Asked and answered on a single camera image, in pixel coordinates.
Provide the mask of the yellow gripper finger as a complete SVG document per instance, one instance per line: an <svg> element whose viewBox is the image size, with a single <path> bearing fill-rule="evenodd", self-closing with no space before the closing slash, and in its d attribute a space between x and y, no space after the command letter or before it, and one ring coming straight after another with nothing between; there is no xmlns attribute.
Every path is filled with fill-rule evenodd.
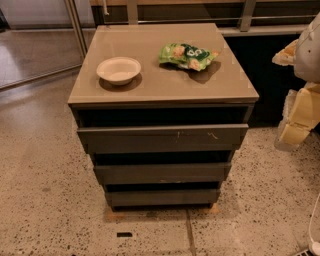
<svg viewBox="0 0 320 256"><path fill-rule="evenodd" d="M284 49L276 53L272 58L272 62L280 66L293 66L297 42L298 40L292 41Z"/></svg>
<svg viewBox="0 0 320 256"><path fill-rule="evenodd" d="M310 132L297 126L291 126L284 120L279 123L274 146L281 151L296 150Z"/></svg>

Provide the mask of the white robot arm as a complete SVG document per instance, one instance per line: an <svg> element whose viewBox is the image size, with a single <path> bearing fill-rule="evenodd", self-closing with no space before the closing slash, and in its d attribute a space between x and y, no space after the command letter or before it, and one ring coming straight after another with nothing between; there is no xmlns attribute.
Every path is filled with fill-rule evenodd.
<svg viewBox="0 0 320 256"><path fill-rule="evenodd" d="M292 151L320 123L320 13L272 62L291 65L294 75L306 82L298 91L288 92L274 143L278 150Z"/></svg>

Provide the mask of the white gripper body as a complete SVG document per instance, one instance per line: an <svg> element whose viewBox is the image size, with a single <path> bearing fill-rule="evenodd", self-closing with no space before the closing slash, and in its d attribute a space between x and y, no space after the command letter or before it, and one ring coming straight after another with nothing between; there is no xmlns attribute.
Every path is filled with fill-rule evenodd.
<svg viewBox="0 0 320 256"><path fill-rule="evenodd" d="M315 128L320 122L320 84L307 82L299 91L290 90L285 98L283 118L291 125Z"/></svg>

